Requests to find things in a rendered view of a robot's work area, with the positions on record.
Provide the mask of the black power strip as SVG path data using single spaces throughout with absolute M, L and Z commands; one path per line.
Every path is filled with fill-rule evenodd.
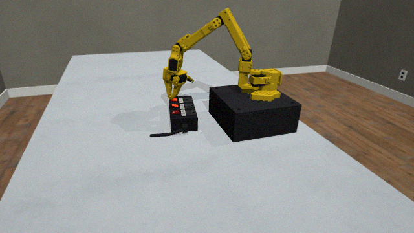
M 198 131 L 198 117 L 192 96 L 176 96 L 173 100 L 169 99 L 169 112 L 171 132 L 150 134 L 150 137 L 164 137 L 180 132 Z

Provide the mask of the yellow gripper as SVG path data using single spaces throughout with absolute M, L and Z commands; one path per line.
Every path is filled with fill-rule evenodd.
M 180 88 L 186 81 L 194 82 L 190 76 L 187 76 L 187 71 L 181 69 L 178 73 L 169 72 L 167 67 L 163 70 L 163 80 L 170 100 L 173 100 L 178 95 Z M 171 93 L 172 84 L 174 85 L 173 94 Z

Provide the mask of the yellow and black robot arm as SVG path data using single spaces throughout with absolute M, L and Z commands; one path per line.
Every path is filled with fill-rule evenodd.
M 171 56 L 168 59 L 168 71 L 178 73 L 183 64 L 184 52 L 192 48 L 198 41 L 223 24 L 228 29 L 237 49 L 242 56 L 239 59 L 238 66 L 238 86 L 241 88 L 241 92 L 250 94 L 251 100 L 270 102 L 275 98 L 280 98 L 281 93 L 277 91 L 277 85 L 279 83 L 279 76 L 281 73 L 274 69 L 251 69 L 252 49 L 250 48 L 229 8 L 226 8 L 220 12 L 219 16 L 196 31 L 194 34 L 187 34 L 186 36 L 183 36 L 177 41 L 177 44 L 172 46 Z M 248 74 L 250 75 L 250 84 L 247 83 Z

